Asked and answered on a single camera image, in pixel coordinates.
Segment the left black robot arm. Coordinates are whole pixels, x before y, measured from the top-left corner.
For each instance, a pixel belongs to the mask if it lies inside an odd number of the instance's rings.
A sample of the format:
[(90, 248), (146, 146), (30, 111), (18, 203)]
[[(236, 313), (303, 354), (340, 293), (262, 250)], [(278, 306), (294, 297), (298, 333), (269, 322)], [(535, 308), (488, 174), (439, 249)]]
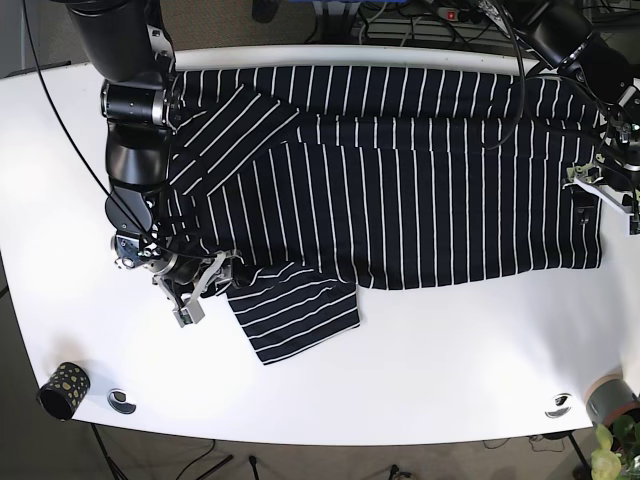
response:
[(478, 4), (511, 41), (517, 54), (537, 58), (521, 81), (564, 80), (596, 107), (596, 124), (582, 131), (546, 125), (594, 147), (584, 166), (571, 167), (565, 183), (581, 196), (576, 216), (587, 223), (599, 197), (639, 232), (639, 69), (611, 48), (592, 23), (567, 1), (481, 1)]

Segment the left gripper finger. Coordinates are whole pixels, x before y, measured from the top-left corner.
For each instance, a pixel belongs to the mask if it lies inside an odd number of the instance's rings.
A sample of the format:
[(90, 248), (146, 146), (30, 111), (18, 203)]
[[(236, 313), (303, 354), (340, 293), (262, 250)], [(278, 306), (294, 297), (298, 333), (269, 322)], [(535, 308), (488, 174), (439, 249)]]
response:
[(592, 194), (573, 194), (573, 222), (577, 226), (590, 227), (596, 223), (597, 198)]

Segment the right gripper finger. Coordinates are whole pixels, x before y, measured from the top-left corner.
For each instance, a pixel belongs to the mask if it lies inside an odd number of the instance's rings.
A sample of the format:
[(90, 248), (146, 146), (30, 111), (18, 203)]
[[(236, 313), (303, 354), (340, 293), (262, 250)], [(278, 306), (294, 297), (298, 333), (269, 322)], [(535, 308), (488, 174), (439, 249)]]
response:
[(230, 274), (230, 284), (233, 288), (243, 289), (251, 285), (251, 269), (242, 262), (231, 262)]

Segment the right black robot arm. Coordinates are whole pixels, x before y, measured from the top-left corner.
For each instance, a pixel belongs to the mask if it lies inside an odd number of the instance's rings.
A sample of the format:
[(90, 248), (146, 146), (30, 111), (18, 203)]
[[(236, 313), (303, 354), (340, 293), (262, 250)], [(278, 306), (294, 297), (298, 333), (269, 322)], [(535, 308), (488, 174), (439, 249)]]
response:
[(196, 235), (169, 222), (168, 167), (177, 111), (175, 52), (157, 1), (67, 1), (85, 53), (103, 76), (107, 122), (105, 212), (121, 268), (143, 267), (180, 326), (205, 315), (203, 293), (232, 280), (234, 250), (199, 254)]

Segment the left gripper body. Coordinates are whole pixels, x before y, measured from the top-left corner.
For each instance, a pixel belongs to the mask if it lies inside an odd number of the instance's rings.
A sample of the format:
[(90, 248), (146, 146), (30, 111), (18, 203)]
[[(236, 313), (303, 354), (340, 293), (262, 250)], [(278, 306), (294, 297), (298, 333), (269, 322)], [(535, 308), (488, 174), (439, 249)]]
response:
[(639, 235), (639, 171), (629, 171), (605, 156), (566, 169), (565, 187), (580, 189), (628, 220), (629, 234)]

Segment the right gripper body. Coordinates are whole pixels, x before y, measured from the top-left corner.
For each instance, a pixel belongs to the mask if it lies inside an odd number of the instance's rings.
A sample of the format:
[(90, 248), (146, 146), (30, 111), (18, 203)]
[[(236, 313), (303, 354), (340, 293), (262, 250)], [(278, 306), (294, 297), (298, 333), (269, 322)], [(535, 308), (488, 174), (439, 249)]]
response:
[(152, 283), (172, 302), (173, 315), (183, 328), (204, 318), (200, 298), (224, 293), (232, 285), (234, 265), (240, 261), (238, 250), (218, 251), (205, 259), (172, 254), (168, 260), (152, 262)]

